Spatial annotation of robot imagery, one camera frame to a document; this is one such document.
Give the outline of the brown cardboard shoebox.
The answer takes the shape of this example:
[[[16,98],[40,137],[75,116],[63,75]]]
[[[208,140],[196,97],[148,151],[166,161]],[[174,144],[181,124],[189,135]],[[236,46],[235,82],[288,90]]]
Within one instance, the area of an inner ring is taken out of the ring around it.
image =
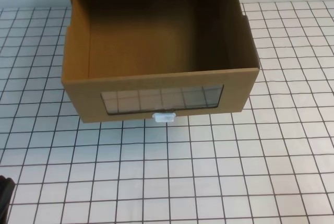
[[[239,0],[70,0],[62,84],[85,123],[242,111],[260,64]]]

